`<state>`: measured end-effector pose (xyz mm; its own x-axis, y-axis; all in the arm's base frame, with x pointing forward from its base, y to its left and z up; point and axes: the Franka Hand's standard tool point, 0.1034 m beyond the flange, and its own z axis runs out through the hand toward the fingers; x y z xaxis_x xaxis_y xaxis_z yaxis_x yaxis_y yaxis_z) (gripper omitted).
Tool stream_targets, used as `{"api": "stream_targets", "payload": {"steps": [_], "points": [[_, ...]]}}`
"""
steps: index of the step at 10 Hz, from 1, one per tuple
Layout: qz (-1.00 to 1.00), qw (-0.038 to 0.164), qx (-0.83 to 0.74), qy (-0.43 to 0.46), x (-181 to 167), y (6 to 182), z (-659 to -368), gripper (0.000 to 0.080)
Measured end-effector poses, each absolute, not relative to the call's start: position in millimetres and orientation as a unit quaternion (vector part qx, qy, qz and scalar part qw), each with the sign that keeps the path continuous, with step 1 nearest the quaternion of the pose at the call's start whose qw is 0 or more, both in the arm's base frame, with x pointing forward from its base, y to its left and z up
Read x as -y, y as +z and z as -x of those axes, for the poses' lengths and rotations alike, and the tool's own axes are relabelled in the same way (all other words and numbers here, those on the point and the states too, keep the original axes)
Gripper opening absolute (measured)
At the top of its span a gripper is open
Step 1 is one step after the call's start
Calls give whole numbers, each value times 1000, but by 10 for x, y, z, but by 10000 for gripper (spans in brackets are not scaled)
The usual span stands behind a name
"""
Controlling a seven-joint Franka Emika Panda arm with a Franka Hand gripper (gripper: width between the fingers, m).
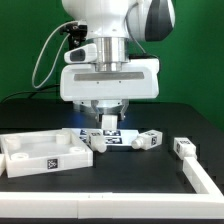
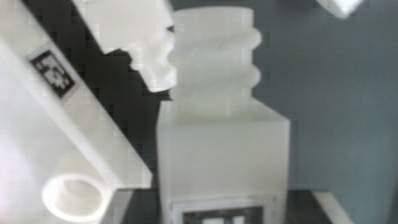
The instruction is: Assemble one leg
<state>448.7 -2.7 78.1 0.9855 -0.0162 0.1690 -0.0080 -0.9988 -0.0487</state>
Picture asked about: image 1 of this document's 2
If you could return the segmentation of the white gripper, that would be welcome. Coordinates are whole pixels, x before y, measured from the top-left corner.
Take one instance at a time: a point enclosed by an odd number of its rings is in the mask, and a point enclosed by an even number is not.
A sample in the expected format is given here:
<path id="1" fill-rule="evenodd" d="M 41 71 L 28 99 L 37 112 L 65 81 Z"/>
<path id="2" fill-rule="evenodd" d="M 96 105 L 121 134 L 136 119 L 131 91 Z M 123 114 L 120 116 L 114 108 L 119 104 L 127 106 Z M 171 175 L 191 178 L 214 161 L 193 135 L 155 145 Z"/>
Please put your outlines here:
<path id="1" fill-rule="evenodd" d="M 121 100 L 118 120 L 125 119 L 128 99 L 154 99 L 159 94 L 158 59 L 134 59 L 118 72 L 96 72 L 93 64 L 68 65 L 62 70 L 60 95 L 64 101 L 91 100 L 101 122 L 98 100 Z"/>

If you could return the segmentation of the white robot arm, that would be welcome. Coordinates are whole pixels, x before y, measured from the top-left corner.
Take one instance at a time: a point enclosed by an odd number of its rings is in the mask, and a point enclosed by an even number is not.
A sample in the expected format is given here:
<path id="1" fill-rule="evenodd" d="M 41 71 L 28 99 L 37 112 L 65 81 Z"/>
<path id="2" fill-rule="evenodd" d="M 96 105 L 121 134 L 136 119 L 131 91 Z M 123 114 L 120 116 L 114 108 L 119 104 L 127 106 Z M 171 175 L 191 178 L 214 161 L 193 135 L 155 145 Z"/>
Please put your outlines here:
<path id="1" fill-rule="evenodd" d="M 103 121 L 125 117 L 132 99 L 159 94 L 157 58 L 131 56 L 128 43 L 165 39 L 175 25 L 172 0 L 62 0 L 85 44 L 64 54 L 60 95 Z"/>

